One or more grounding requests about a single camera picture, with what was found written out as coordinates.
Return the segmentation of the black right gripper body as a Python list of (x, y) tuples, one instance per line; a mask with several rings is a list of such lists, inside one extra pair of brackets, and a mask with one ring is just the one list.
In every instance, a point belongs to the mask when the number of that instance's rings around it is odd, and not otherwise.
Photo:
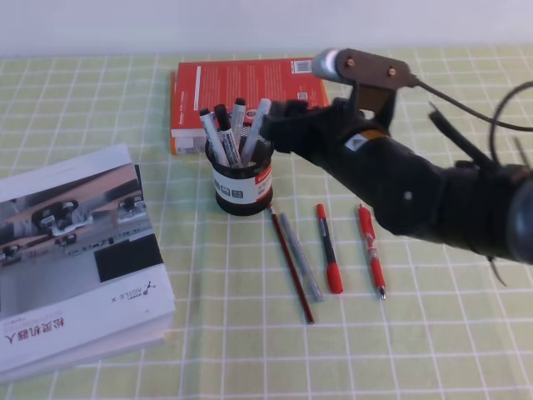
[(441, 170), (343, 103), (310, 109), (303, 101), (274, 102), (261, 135), (279, 153), (295, 153), (330, 174), (390, 233), (439, 237)]

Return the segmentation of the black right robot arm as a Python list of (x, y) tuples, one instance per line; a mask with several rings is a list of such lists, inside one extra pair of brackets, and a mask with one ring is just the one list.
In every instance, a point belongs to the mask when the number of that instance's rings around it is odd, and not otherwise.
[(392, 234), (532, 262), (532, 179), (522, 166), (438, 167), (343, 99), (274, 102), (261, 135), (324, 169)]

